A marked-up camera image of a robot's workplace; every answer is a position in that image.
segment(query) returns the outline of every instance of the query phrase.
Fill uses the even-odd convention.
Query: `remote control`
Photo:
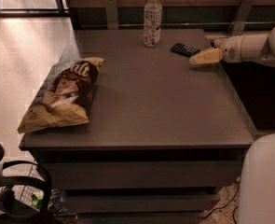
[[[171,52],[177,53],[177,54],[181,54],[181,55],[185,55],[186,57],[191,57],[194,56],[197,53],[200,53],[201,50],[200,49],[195,49],[192,48],[188,45],[184,45],[182,43],[176,43],[172,48],[171,48]]]

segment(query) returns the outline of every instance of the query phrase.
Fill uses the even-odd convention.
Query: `gray table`
[[[27,133],[20,148],[80,223],[194,223],[241,173],[257,131],[222,67],[190,67],[177,42],[210,46],[202,30],[163,30],[155,49],[142,30],[70,38],[61,61],[105,58],[90,124]]]

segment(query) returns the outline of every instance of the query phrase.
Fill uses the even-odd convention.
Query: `tile floor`
[[[4,161],[32,159],[18,148],[22,135],[17,127],[50,67],[60,59],[71,32],[69,18],[0,18],[0,144],[6,151]],[[217,206],[227,203],[235,190],[236,185],[224,187]],[[202,224],[233,223],[237,204],[238,196]]]

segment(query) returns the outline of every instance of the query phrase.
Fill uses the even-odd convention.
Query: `wire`
[[[240,187],[240,182],[241,180],[238,182],[238,186],[237,186],[237,189],[236,189],[236,192],[234,193],[233,197],[231,198],[231,200],[225,204],[224,206],[221,206],[221,207],[217,207],[217,208],[214,208],[207,216],[205,216],[202,220],[205,220],[207,217],[209,217],[212,213],[214,213],[215,211],[217,210],[221,210],[221,209],[224,209],[226,207],[228,207],[230,205],[230,203],[235,199],[235,197],[237,196],[238,194],[238,191],[239,191],[239,187]]]
[[[236,211],[238,210],[238,206],[236,207],[236,208],[234,208],[234,210],[233,210],[233,214],[232,214],[232,217],[233,217],[233,222],[234,222],[234,224],[237,224],[237,220],[236,220],[236,217],[235,217],[235,214],[236,214]]]
[[[70,220],[70,221],[64,223],[62,221],[55,219],[53,224],[76,224],[76,223],[73,220]]]

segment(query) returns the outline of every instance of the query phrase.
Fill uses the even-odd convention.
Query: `chip bag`
[[[18,133],[89,123],[94,85],[103,62],[92,57],[53,65]]]

